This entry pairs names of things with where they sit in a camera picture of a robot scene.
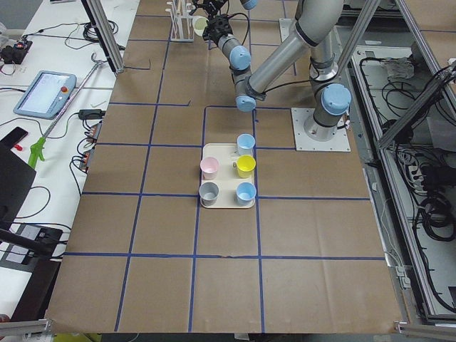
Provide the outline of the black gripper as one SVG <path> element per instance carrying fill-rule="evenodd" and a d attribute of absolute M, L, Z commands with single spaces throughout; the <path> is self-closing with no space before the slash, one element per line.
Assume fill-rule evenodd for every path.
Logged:
<path fill-rule="evenodd" d="M 229 24 L 229 16 L 221 14 L 207 22 L 202 37 L 204 40 L 220 40 L 221 37 L 229 34 L 233 34 L 232 27 Z"/>
<path fill-rule="evenodd" d="M 203 9 L 207 15 L 216 15 L 220 9 L 227 3 L 227 0 L 194 0 L 196 9 Z"/>

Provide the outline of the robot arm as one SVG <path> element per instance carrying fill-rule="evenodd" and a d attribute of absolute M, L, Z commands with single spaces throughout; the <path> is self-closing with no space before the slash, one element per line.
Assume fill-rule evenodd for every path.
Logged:
<path fill-rule="evenodd" d="M 246 10 L 251 10 L 257 5 L 257 0 L 241 0 L 240 2 Z M 208 16 L 215 16 L 226 3 L 227 0 L 193 0 L 190 15 L 193 15 L 198 9 L 203 9 Z"/>
<path fill-rule="evenodd" d="M 207 15 L 203 39 L 214 42 L 229 61 L 236 105 L 242 112 L 255 109 L 257 101 L 266 97 L 268 86 L 307 50 L 323 43 L 343 10 L 342 1 L 299 1 L 287 38 L 255 72 L 251 72 L 250 52 L 233 35 L 229 24 L 231 16 L 219 12 L 224 4 L 224 1 L 193 2 L 196 9 L 203 9 Z"/>

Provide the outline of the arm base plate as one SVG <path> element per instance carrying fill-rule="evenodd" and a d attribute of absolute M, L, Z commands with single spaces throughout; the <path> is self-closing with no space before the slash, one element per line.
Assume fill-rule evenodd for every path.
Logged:
<path fill-rule="evenodd" d="M 294 141 L 299 152 L 350 152 L 348 133 L 343 118 L 331 127 L 314 120 L 313 108 L 291 109 Z"/>
<path fill-rule="evenodd" d="M 280 46 L 303 44 L 304 40 L 298 30 L 299 22 L 296 19 L 279 19 L 281 36 Z"/>

